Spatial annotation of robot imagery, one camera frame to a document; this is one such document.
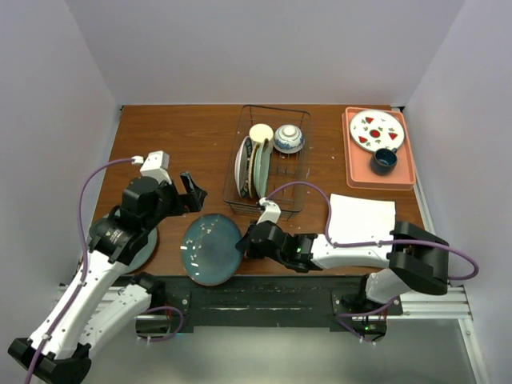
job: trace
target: wooden tabletop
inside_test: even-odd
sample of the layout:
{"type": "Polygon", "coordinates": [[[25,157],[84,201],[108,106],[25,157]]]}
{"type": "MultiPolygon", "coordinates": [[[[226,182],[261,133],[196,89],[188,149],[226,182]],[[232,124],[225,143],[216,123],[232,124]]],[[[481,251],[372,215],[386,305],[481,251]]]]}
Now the wooden tabletop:
{"type": "MultiPolygon", "coordinates": [[[[396,202],[396,219],[423,227],[414,192],[376,191],[349,188],[346,184],[342,138],[342,113],[346,106],[287,106],[310,112],[313,128],[309,152],[308,181],[327,194],[343,194],[396,202]]],[[[389,109],[385,106],[368,106],[389,109]]],[[[188,226],[202,214],[224,214],[232,218],[244,234],[250,217],[234,214],[222,200],[226,165],[230,159],[238,116],[242,106],[126,106],[122,112],[110,159],[146,156],[154,150],[170,155],[169,172],[178,190],[184,188],[179,173],[189,171],[196,183],[208,192],[201,213],[168,218],[158,226],[158,245],[151,259],[140,269],[156,275],[184,275],[180,245],[188,226]]],[[[94,218],[100,218],[119,204],[123,190],[139,176],[136,166],[112,166],[106,172],[94,218]]],[[[322,233],[327,207],[322,197],[311,191],[303,211],[279,225],[292,234],[322,233]]],[[[371,268],[344,267],[315,274],[365,274],[371,268]]],[[[295,274],[270,259],[244,260],[237,274],[295,274]]]]}

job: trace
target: navy mug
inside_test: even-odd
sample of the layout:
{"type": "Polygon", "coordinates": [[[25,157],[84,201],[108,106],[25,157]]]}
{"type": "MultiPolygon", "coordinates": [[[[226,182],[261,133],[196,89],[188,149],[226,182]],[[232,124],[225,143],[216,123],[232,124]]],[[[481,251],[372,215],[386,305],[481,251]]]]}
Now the navy mug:
{"type": "Polygon", "coordinates": [[[397,149],[388,150],[387,148],[381,148],[374,152],[374,155],[370,160],[371,170],[383,176],[391,172],[397,165],[397,149]]]}

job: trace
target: pink tray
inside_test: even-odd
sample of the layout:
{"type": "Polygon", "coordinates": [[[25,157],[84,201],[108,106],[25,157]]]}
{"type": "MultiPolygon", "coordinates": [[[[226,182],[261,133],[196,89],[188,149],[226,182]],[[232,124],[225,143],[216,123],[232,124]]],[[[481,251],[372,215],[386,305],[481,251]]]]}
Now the pink tray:
{"type": "Polygon", "coordinates": [[[416,183],[416,172],[414,170],[414,158],[410,148],[406,120],[403,114],[392,110],[386,111],[400,121],[406,132],[406,139],[398,149],[398,163],[393,172],[386,176],[379,176],[370,169],[370,159],[373,154],[358,146],[350,136],[348,129],[352,117],[366,109],[349,106],[342,116],[347,185],[352,188],[367,188],[371,190],[412,190],[416,183]]]}

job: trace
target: wire dish rack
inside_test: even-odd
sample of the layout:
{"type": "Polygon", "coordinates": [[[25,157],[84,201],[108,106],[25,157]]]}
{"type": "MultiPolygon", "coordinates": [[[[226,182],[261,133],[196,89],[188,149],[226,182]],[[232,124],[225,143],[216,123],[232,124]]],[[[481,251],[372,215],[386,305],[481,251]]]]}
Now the wire dish rack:
{"type": "MultiPolygon", "coordinates": [[[[242,198],[238,194],[234,180],[234,160],[242,140],[249,136],[250,128],[255,124],[267,124],[274,132],[285,124],[298,126],[304,135],[304,146],[296,154],[282,154],[276,149],[270,156],[269,177],[266,184],[266,196],[288,182],[306,180],[309,175],[308,152],[310,146],[311,115],[304,110],[288,110],[273,106],[246,105],[242,108],[238,126],[234,133],[233,149],[224,181],[223,198],[236,214],[259,215],[258,198],[242,198]]],[[[273,196],[281,208],[281,218],[292,218],[304,206],[304,186],[291,186],[273,196]]]]}

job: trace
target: gray wall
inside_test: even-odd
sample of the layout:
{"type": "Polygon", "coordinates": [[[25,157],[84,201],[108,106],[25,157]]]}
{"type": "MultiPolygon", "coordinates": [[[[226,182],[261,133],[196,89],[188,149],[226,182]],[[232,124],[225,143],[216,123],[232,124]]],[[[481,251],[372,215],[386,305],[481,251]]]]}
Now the gray wall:
{"type": "Polygon", "coordinates": [[[70,280],[79,186],[105,156],[116,108],[62,0],[0,2],[0,52],[0,381],[14,383],[24,371],[7,348],[70,280]]]}
{"type": "Polygon", "coordinates": [[[482,267],[466,288],[495,383],[512,382],[511,15],[512,2],[467,0],[406,106],[436,230],[482,267]]]}
{"type": "Polygon", "coordinates": [[[404,105],[463,0],[66,0],[120,104],[404,105]]]}

